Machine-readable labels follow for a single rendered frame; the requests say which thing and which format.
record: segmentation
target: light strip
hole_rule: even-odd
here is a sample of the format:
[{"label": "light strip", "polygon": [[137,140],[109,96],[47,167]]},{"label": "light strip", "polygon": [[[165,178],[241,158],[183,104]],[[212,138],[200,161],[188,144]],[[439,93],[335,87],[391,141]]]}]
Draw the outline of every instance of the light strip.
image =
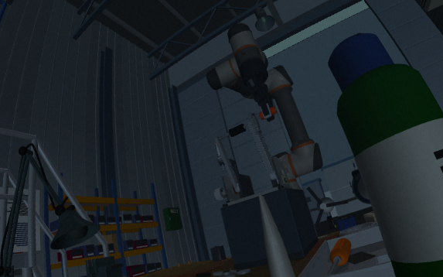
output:
[{"label": "light strip", "polygon": [[368,5],[364,1],[358,2],[347,9],[343,9],[342,11],[337,12],[336,14],[331,15],[326,19],[323,19],[322,21],[308,27],[307,29],[304,29],[301,32],[294,34],[293,36],[288,37],[280,43],[267,48],[264,51],[265,56],[267,58],[270,58],[271,56],[274,56],[275,54],[280,53],[291,46],[294,46],[302,40],[305,40],[310,36],[315,35],[316,33],[319,33],[331,26],[334,26],[335,24],[348,19],[349,17],[362,12],[365,9],[368,9]]}]

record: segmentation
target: white cone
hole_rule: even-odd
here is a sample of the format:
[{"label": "white cone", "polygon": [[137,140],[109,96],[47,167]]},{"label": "white cone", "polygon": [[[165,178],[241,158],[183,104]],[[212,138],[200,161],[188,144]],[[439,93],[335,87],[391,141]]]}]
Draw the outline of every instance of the white cone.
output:
[{"label": "white cone", "polygon": [[295,277],[295,272],[286,252],[285,243],[282,241],[268,204],[261,195],[259,196],[259,203],[261,204],[265,251],[268,254],[271,277]]}]

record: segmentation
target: ceiling lamp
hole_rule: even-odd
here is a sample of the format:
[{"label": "ceiling lamp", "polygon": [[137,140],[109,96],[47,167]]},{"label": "ceiling lamp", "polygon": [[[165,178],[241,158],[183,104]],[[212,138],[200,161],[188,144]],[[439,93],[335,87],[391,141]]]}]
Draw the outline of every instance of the ceiling lamp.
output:
[{"label": "ceiling lamp", "polygon": [[257,16],[255,28],[260,32],[267,32],[274,26],[274,17],[265,13],[264,8],[257,8],[255,10],[255,16]]}]

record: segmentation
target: green box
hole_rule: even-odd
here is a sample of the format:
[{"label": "green box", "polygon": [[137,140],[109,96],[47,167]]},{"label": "green box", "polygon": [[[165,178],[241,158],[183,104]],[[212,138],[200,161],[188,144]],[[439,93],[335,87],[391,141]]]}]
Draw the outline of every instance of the green box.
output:
[{"label": "green box", "polygon": [[165,218],[165,228],[167,231],[182,229],[182,218],[180,218],[179,208],[163,209],[163,218]]}]

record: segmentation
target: orange cylinder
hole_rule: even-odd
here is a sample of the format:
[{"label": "orange cylinder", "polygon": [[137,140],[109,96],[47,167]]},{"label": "orange cylinder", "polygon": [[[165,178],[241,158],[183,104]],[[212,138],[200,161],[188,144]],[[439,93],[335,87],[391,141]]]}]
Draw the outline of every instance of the orange cylinder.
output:
[{"label": "orange cylinder", "polygon": [[341,262],[338,266],[343,266],[347,263],[349,259],[349,254],[351,253],[351,241],[347,238],[341,238],[336,242],[332,251],[330,251],[330,261],[334,263],[335,257],[340,257]]}]

